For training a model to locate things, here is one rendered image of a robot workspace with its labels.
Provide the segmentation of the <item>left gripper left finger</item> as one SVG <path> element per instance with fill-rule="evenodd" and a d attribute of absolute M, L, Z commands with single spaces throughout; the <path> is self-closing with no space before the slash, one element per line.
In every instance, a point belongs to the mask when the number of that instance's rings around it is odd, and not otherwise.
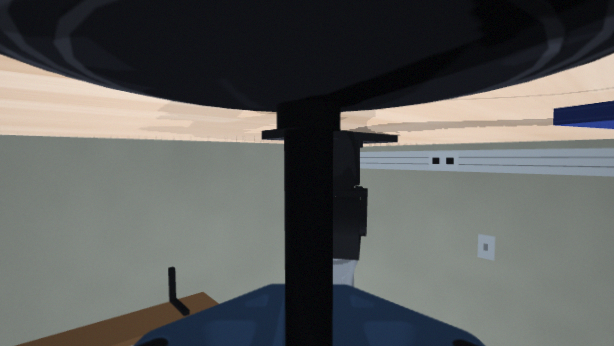
<path fill-rule="evenodd" d="M 167 346 L 285 346 L 285 284 L 269 284 L 156 328 L 134 346 L 156 338 Z"/>

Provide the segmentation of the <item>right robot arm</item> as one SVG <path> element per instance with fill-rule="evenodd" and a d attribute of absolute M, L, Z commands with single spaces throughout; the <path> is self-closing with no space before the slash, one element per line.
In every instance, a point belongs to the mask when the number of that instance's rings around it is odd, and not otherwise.
<path fill-rule="evenodd" d="M 354 286 L 361 236 L 367 233 L 368 188 L 358 186 L 360 148 L 397 142 L 398 135 L 333 132 L 333 284 Z"/>

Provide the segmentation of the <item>dark blue notebook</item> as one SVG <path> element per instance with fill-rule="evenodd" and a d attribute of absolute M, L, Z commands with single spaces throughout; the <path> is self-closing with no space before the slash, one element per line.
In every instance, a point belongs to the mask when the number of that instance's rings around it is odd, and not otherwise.
<path fill-rule="evenodd" d="M 614 101 L 554 108 L 553 125 L 614 129 Z"/>

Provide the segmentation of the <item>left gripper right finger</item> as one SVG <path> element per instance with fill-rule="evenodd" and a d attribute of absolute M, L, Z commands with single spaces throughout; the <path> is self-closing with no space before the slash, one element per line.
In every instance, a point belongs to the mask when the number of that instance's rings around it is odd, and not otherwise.
<path fill-rule="evenodd" d="M 453 346 L 471 333 L 346 284 L 333 284 L 333 346 Z"/>

